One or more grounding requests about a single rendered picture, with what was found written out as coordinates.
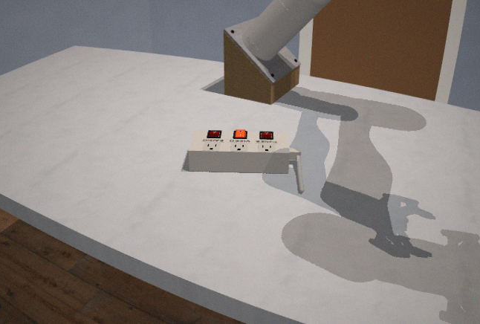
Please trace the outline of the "grey power strip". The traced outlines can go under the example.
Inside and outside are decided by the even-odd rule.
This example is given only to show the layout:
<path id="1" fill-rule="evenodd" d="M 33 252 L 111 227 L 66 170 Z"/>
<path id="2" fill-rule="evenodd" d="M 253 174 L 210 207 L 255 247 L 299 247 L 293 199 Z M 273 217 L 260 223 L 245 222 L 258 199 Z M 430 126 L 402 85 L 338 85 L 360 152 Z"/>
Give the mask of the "grey power strip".
<path id="1" fill-rule="evenodd" d="M 289 149 L 287 132 L 194 131 L 188 153 L 190 171 L 288 173 L 296 160 L 304 192 L 301 149 Z"/>

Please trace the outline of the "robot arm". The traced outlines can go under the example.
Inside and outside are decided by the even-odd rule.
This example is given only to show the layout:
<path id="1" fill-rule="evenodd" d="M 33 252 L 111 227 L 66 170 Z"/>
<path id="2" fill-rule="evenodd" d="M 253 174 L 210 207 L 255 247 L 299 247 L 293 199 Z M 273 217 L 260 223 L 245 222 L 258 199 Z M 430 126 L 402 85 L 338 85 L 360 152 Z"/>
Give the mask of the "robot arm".
<path id="1" fill-rule="evenodd" d="M 246 48 L 271 60 L 331 0 L 273 0 L 243 33 Z"/>

